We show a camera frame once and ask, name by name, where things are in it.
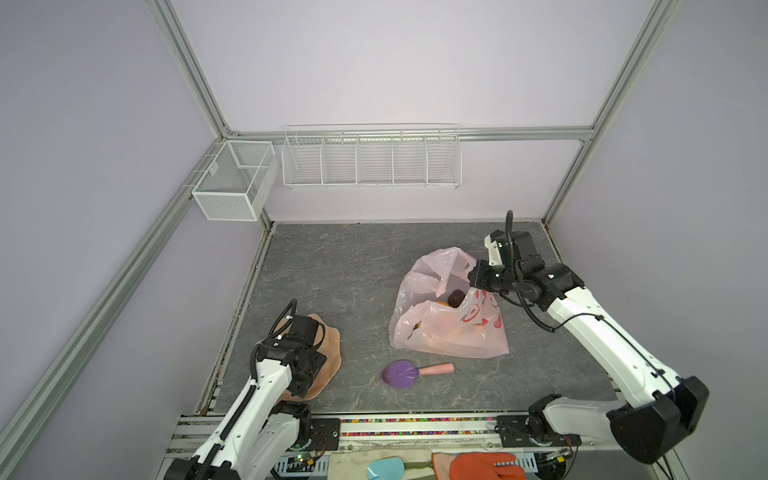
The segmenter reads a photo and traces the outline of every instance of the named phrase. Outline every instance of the white wire basket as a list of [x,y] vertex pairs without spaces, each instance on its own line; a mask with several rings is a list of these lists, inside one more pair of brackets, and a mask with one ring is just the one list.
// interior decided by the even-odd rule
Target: white wire basket
[[270,141],[225,141],[192,195],[208,220],[259,220],[280,163]]
[[288,188],[462,184],[458,125],[383,127],[285,127],[283,182]]

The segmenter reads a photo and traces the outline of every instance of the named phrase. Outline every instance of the purple spatula head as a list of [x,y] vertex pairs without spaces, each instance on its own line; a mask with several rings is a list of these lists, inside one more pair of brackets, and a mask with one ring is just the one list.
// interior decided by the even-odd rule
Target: purple spatula head
[[382,371],[382,380],[396,389],[407,389],[413,386],[419,377],[419,369],[408,360],[398,360],[390,363]]

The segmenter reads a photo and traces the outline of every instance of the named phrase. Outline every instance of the blue scoop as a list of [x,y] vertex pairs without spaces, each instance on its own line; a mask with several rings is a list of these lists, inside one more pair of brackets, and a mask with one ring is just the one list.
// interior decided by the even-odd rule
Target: blue scoop
[[400,480],[406,466],[397,457],[382,458],[368,464],[368,480]]

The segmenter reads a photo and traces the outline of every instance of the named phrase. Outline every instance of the purple toy spatula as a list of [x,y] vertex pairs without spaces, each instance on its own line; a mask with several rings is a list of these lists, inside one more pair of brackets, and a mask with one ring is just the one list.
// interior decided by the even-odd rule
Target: purple toy spatula
[[453,363],[427,366],[417,369],[408,360],[398,360],[390,363],[382,372],[382,380],[396,389],[407,389],[413,386],[421,375],[439,375],[441,373],[453,373]]

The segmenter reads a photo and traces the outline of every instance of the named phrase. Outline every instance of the pink handle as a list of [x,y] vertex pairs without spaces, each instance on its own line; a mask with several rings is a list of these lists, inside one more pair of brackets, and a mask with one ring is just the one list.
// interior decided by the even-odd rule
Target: pink handle
[[426,366],[419,369],[419,375],[440,375],[441,373],[453,373],[452,363],[441,363],[440,365]]

